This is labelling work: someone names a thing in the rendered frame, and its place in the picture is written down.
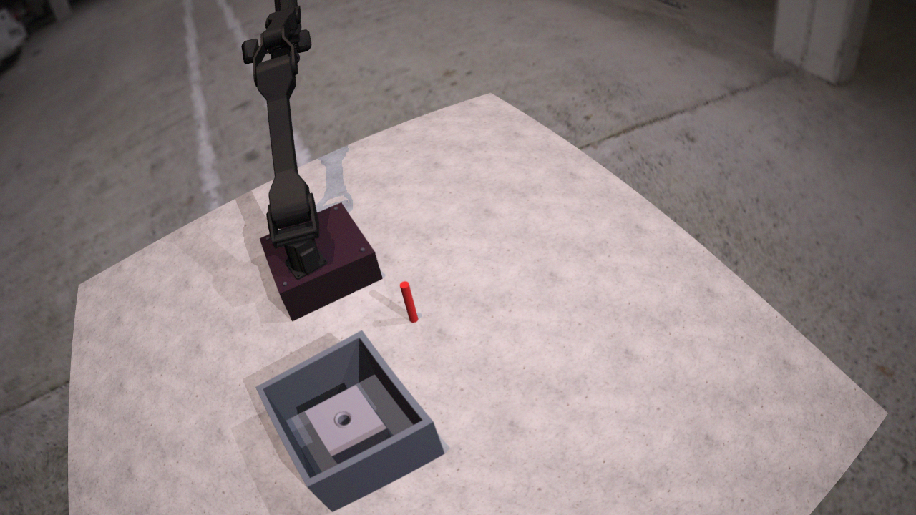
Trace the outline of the red peg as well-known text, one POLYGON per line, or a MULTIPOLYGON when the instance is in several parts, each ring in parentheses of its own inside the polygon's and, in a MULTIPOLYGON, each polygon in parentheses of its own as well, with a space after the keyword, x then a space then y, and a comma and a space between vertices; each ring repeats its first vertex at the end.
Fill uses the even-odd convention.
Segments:
POLYGON ((416 308, 410 291, 409 283, 401 283, 400 288, 404 298, 406 311, 408 312, 409 320, 410 322, 415 323, 418 320, 418 316, 416 316, 416 308))

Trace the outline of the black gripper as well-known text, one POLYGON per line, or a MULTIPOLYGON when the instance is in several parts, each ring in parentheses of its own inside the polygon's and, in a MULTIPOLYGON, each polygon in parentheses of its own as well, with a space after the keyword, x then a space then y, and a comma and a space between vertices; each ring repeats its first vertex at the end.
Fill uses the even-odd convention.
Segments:
MULTIPOLYGON (((293 48, 296 50, 296 53, 307 52, 308 50, 310 50, 312 46, 310 32, 307 30, 301 30, 300 42, 292 43, 292 45, 293 45, 293 48)), ((253 62, 254 55, 256 53, 256 50, 258 50, 258 48, 259 48, 259 45, 258 45, 257 39, 245 40, 242 44, 243 63, 245 64, 254 63, 253 62)), ((281 44, 281 45, 275 46, 275 48, 281 49, 281 48, 287 48, 287 47, 285 44, 281 44)))

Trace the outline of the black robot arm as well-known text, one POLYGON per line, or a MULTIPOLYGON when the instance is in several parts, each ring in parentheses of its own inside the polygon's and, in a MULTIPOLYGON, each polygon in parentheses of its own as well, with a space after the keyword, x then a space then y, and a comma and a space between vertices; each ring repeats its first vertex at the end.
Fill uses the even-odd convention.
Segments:
POLYGON ((301 8, 297 0, 274 2, 276 12, 266 17, 266 31, 260 34, 260 47, 253 61, 254 84, 266 99, 275 174, 268 195, 266 221, 273 247, 285 247, 286 265, 296 280, 300 280, 325 266, 327 261, 316 247, 315 238, 320 231, 316 203, 310 187, 298 173, 289 109, 300 61, 292 43, 300 42, 301 8), (281 44, 287 48, 275 48, 281 44), (271 60, 262 62, 266 49, 271 60))

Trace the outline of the white square plate with hole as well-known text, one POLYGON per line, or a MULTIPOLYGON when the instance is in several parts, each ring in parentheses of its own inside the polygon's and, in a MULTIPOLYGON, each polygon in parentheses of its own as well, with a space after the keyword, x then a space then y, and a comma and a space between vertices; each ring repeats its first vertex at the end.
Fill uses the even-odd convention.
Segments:
POLYGON ((337 465, 391 437, 356 386, 305 413, 337 465))

